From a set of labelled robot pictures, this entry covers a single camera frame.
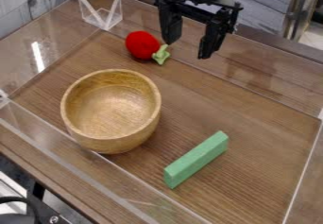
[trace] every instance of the green block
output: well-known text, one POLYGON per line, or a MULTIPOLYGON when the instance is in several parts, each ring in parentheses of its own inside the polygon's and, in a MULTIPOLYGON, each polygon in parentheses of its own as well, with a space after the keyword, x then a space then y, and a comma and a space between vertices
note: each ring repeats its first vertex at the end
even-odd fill
POLYGON ((219 131, 165 169, 165 181, 171 189, 227 150, 229 136, 219 131))

